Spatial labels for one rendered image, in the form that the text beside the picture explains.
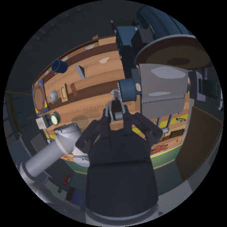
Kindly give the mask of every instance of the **wooden round plate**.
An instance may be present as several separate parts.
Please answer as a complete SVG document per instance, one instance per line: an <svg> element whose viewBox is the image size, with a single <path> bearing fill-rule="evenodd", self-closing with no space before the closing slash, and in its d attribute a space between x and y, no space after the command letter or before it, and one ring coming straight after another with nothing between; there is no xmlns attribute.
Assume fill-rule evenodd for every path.
<svg viewBox="0 0 227 227"><path fill-rule="evenodd" d="M36 110L42 114L45 109L45 94L40 84L35 86L33 98Z"/></svg>
<svg viewBox="0 0 227 227"><path fill-rule="evenodd" d="M169 35L142 48L136 64L160 64L193 70L213 66L201 43L192 35Z"/></svg>

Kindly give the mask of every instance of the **triangular gray object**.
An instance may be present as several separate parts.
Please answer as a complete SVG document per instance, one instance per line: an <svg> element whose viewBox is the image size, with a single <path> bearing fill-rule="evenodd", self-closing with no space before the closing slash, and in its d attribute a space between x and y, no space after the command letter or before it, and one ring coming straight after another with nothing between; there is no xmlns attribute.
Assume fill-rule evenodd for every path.
<svg viewBox="0 0 227 227"><path fill-rule="evenodd" d="M81 80L84 80L85 79L84 68L80 65L76 65L75 68L78 74L80 75Z"/></svg>

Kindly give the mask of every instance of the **yellow pole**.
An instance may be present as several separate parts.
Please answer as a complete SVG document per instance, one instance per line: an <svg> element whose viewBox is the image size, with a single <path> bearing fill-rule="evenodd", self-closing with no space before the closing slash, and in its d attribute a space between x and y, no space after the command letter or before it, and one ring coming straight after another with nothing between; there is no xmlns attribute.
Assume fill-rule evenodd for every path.
<svg viewBox="0 0 227 227"><path fill-rule="evenodd" d="M21 95L32 96L31 94L25 94L25 93L19 93L19 92L8 92L8 93L15 93L15 94L21 94Z"/></svg>

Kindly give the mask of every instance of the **blue cylinder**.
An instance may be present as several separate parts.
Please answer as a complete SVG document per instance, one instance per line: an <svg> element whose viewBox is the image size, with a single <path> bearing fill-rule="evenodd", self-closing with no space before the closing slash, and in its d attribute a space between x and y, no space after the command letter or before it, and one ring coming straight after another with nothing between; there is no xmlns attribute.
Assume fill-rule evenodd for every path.
<svg viewBox="0 0 227 227"><path fill-rule="evenodd" d="M119 80L122 102L136 101L137 93L133 78Z"/></svg>
<svg viewBox="0 0 227 227"><path fill-rule="evenodd" d="M65 73L67 69L68 64L58 59L56 59L51 66L51 71L53 73Z"/></svg>

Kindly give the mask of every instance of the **white paint patch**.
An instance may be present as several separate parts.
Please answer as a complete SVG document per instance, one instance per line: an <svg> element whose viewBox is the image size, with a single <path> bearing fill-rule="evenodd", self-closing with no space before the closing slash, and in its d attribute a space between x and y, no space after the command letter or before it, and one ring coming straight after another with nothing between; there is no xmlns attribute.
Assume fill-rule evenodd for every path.
<svg viewBox="0 0 227 227"><path fill-rule="evenodd" d="M108 60L109 58L104 58L104 59L102 59L102 60L100 60L100 63L106 63L107 62L107 60Z"/></svg>
<svg viewBox="0 0 227 227"><path fill-rule="evenodd" d="M167 95L170 92L154 92L154 93L150 93L150 96L163 96L163 95Z"/></svg>
<svg viewBox="0 0 227 227"><path fill-rule="evenodd" d="M91 46L86 47L85 49L90 50L90 49L92 49L94 46L95 46L95 45L91 45Z"/></svg>
<svg viewBox="0 0 227 227"><path fill-rule="evenodd" d="M67 56L67 57L65 57L64 59L62 59L62 61L66 61L66 60L68 60L68 56Z"/></svg>
<svg viewBox="0 0 227 227"><path fill-rule="evenodd" d="M151 72L159 78L163 79L179 79L185 77L186 73L181 72L180 70L162 66L156 69L152 69Z"/></svg>

